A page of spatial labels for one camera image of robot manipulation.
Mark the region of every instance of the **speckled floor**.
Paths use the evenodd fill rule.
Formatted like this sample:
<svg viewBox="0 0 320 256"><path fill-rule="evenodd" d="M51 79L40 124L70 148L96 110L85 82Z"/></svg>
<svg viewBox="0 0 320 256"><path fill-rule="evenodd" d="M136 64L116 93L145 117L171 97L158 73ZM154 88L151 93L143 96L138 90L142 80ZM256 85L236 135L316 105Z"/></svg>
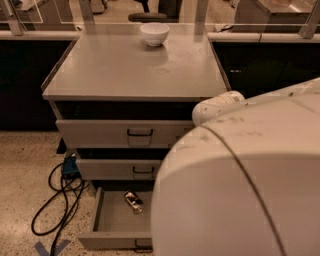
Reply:
<svg viewBox="0 0 320 256"><path fill-rule="evenodd" d="M43 246L41 256L50 255L50 246L55 233L36 236L31 231L31 222L39 208L54 191L48 186L51 170L63 160L56 154L60 140L58 132L11 132L0 131L0 255L38 256L35 249ZM59 172L53 175L53 185L59 184ZM132 250L86 250L77 238L88 231L95 195L87 188L80 200L75 218L62 231L58 245L70 241L59 256L150 256ZM50 229L57 223L64 206L58 198L40 215L35 228L39 232Z"/></svg>

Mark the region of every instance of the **cable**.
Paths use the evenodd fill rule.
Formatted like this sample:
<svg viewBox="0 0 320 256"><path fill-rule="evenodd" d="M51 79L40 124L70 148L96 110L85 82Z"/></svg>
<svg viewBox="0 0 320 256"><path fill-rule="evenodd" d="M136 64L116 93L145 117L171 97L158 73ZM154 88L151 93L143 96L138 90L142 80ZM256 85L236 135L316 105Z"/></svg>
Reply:
<svg viewBox="0 0 320 256"><path fill-rule="evenodd" d="M31 223L31 230L32 230L32 233L35 234L36 236L45 236L45 235L48 235L48 234L51 234L53 233L54 231L57 230L57 233L56 233L56 236L52 242L52 245L51 245L51 250L50 250L50 256L54 256L55 255L55 251L56 251L56 245L57 245L57 242L58 242L58 239L59 239L59 236L62 232L62 230L69 224L69 222L73 219L73 217L75 216L77 210L78 210L78 207L79 207L79 199L81 197L81 194L82 192L84 191L84 189L86 189L88 187L85 186L85 181L80 178L74 178L74 179L65 179L63 177L63 175L61 174L61 177L60 177L60 189L59 188L56 188L52 185L52 176L53 174L55 173L55 171L60 167L62 166L66 160L68 158L66 158L62 163L56 165L49 177L48 177L48 185L49 187L54 190L56 193L38 210L38 212L35 214L35 216L33 217L33 220L32 220L32 223ZM72 187L72 184L76 181L76 180L80 180L80 184L75 186L75 187ZM67 196L67 193L68 192L72 192L76 199L75 201L73 202L73 204L71 205L70 209L69 209L69 200L68 200L68 196ZM39 217L39 215L41 214L41 212L58 196L62 194L63 197L64 197L64 201L65 201L65 206L64 206L64 214L62 216L62 218L60 219L60 221L51 229L45 231L45 232L37 232L35 230L35 222L37 220L37 218Z"/></svg>

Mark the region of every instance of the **white bowl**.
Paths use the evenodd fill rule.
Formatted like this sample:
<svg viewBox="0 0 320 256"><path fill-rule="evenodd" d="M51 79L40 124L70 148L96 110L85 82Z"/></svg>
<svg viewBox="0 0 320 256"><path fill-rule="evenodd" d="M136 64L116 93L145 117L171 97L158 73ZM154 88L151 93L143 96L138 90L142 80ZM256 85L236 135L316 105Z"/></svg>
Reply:
<svg viewBox="0 0 320 256"><path fill-rule="evenodd" d="M151 22L142 25L140 30L148 45L159 46L167 39L170 27L164 23Z"/></svg>

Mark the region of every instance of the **small object in drawer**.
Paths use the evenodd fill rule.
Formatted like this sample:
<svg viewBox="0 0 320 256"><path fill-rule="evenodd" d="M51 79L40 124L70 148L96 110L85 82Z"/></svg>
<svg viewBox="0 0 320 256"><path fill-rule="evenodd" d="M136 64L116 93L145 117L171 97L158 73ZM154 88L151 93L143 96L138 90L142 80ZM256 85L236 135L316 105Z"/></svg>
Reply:
<svg viewBox="0 0 320 256"><path fill-rule="evenodd" d="M144 208L143 202L133 191L128 190L124 194L124 200L132 208L134 214L137 214L143 211L143 208Z"/></svg>

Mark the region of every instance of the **floor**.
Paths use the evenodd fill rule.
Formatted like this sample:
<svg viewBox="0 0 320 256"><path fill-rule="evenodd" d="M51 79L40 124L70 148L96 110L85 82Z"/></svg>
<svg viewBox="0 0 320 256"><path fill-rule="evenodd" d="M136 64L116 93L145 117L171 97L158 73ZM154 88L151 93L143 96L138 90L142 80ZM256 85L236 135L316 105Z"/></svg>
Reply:
<svg viewBox="0 0 320 256"><path fill-rule="evenodd" d="M151 9L156 0L151 0ZM108 9L94 15L96 23L127 22L127 16L133 11L141 11L141 6L132 0L108 1ZM193 22L196 0L185 0L182 9L182 22ZM227 23L232 21L234 9L228 1L210 0L207 21ZM0 255L48 256L55 233L36 236L31 231L31 222L40 207L55 193L48 186L48 177L52 169L63 161L64 155L57 154L60 141L58 132L38 131L0 131ZM53 175L53 184L59 184L59 172ZM88 231L94 208L95 194L88 187L80 200L75 218L63 230L57 255L86 256L131 256L152 255L135 253L132 250L86 250L77 238L78 234ZM44 232L59 221L63 209L62 198L57 198L40 215L35 228Z"/></svg>

